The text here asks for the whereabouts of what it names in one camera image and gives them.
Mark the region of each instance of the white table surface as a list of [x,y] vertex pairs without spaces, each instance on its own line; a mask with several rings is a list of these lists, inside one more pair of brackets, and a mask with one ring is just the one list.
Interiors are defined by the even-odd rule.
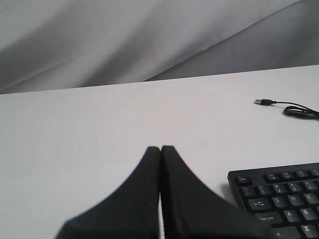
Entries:
[[0,238],[53,238],[114,191],[149,145],[175,145],[229,201],[230,170],[317,162],[319,66],[0,96]]

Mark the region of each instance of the black key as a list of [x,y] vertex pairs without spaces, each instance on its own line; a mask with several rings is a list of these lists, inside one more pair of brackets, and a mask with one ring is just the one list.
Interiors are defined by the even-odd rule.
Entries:
[[286,193],[287,192],[285,186],[282,183],[273,184],[273,188],[274,188],[275,192],[278,193],[278,194],[282,194],[282,193]]
[[288,206],[283,197],[273,197],[272,199],[277,208],[285,208]]
[[311,169],[310,174],[314,177],[319,177],[319,169]]
[[289,195],[288,200],[294,207],[302,206],[304,204],[299,195]]
[[279,180],[279,177],[278,177],[277,173],[267,173],[266,174],[266,178],[270,182],[276,182],[276,181]]
[[271,208],[267,198],[249,199],[248,203],[250,208],[254,211],[267,210]]
[[319,234],[316,228],[313,225],[302,225],[301,229],[303,230],[304,234],[307,238],[317,238]]
[[253,197],[256,195],[256,192],[252,186],[243,187],[241,189],[246,197]]
[[300,218],[295,210],[284,211],[284,214],[290,223],[295,223],[300,221]]
[[302,179],[309,177],[309,174],[304,170],[296,171],[296,174],[297,174],[297,177]]
[[318,204],[319,199],[314,193],[305,193],[304,197],[309,204]]
[[303,190],[298,182],[290,182],[288,183],[288,187],[294,193],[301,192]]
[[304,216],[304,218],[307,221],[311,221],[311,220],[316,220],[317,216],[315,215],[315,213],[313,212],[313,210],[311,208],[303,208],[300,209],[301,214]]
[[268,185],[258,185],[257,188],[261,195],[271,195],[271,191]]
[[276,239],[301,239],[301,236],[295,227],[275,228]]
[[280,224],[283,222],[283,219],[279,215],[278,212],[270,212],[270,213],[256,213],[255,217],[259,220],[268,222],[270,224]]
[[292,180],[294,178],[294,175],[291,172],[282,172],[280,175],[286,180]]
[[303,184],[308,191],[314,191],[318,189],[317,185],[312,180],[306,180],[303,182]]
[[235,179],[238,186],[250,185],[250,178],[247,176],[239,176]]

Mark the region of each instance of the black keyboard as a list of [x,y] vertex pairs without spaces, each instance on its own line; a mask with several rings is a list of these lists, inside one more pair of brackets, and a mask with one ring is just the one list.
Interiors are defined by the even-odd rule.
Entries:
[[319,163],[231,171],[238,206],[268,222],[277,239],[319,239]]

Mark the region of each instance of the white fabric backdrop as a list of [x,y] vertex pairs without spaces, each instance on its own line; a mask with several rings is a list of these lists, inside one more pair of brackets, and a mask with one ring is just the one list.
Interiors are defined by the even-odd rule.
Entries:
[[144,81],[298,0],[0,0],[0,92]]

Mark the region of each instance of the black cable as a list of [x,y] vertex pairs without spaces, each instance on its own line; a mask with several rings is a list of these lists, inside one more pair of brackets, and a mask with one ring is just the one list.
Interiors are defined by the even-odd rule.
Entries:
[[287,116],[292,116],[296,118],[304,118],[304,119],[319,119],[319,112],[314,111],[306,106],[302,106],[296,103],[291,102],[277,102],[272,100],[255,100],[255,104],[263,105],[263,106],[270,106],[274,104],[288,104],[288,105],[294,105],[294,106],[287,106],[284,109],[284,114]]

